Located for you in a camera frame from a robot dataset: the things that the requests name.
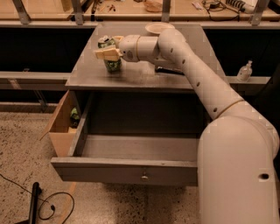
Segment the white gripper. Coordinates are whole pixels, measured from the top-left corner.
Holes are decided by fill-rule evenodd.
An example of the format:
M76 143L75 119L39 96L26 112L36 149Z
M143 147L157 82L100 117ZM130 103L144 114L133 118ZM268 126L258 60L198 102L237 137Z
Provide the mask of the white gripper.
M102 48L94 52L95 56L99 60L118 61L122 57L127 62L138 62L137 42L139 38L139 35L113 36L112 39L115 41L115 45L119 46L119 49Z

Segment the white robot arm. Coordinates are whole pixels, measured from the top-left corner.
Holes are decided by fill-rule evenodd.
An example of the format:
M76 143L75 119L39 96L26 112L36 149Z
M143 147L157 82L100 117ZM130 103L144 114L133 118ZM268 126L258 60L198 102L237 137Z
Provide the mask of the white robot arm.
M279 224L274 126L237 94L176 29L129 35L96 50L101 60L171 64L191 84L212 121L198 148L201 224Z

